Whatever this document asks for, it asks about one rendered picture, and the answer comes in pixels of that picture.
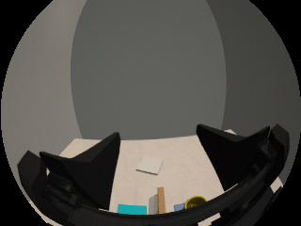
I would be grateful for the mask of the olive-yellow cup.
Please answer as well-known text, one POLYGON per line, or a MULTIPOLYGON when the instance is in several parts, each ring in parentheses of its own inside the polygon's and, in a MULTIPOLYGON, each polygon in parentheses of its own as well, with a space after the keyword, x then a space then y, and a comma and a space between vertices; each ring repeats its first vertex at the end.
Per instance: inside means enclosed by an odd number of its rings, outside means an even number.
MULTIPOLYGON (((197 206, 197 204, 201 204, 207 202, 207 199, 204 199, 203 196, 193 196, 193 197, 189 197, 189 199, 187 200, 187 202, 184 204, 184 208, 189 208, 191 206, 197 206)), ((184 210, 183 208, 183 210, 184 210)))

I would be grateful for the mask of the beige flat rectangular pad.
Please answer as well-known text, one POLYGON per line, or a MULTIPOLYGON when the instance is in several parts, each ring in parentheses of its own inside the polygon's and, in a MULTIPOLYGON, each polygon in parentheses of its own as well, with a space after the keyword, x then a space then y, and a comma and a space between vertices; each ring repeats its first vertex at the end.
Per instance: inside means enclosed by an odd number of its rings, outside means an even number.
POLYGON ((165 161, 163 158, 150 158, 144 155, 144 158, 142 158, 142 161, 139 162, 139 166, 136 167, 136 170, 142 170, 144 173, 157 174, 158 176, 159 170, 161 170, 163 165, 163 161, 165 161))

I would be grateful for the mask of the brown wooden plank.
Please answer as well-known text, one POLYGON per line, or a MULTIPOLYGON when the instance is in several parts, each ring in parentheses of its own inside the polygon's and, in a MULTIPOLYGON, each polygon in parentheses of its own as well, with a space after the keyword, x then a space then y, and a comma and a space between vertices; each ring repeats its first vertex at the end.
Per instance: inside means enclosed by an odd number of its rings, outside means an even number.
POLYGON ((158 191, 158 214, 165 214, 166 213, 166 204, 165 204, 165 189, 162 187, 157 188, 158 191))

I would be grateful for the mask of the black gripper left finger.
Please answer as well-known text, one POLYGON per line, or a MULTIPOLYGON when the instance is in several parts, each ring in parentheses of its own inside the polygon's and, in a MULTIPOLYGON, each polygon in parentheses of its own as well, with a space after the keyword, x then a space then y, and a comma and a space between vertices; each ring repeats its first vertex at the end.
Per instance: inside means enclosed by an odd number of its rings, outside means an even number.
POLYGON ((84 195, 99 204, 99 208, 109 211, 114 174, 119 159, 119 146, 120 134, 114 132, 113 135, 105 137, 89 150, 73 158, 64 158, 42 151, 39 154, 46 169, 56 173, 57 176, 73 181, 84 195))

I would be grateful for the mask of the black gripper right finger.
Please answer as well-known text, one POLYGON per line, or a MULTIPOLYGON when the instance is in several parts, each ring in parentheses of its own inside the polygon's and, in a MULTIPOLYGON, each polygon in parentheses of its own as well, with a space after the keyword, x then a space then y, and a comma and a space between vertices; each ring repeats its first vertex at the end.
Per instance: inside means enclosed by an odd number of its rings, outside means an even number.
POLYGON ((236 180, 246 168, 257 144, 268 137, 270 125, 248 137, 233 135, 204 124, 197 124, 196 133, 203 150, 210 157, 208 159, 214 166, 223 191, 227 191, 237 185, 236 180))

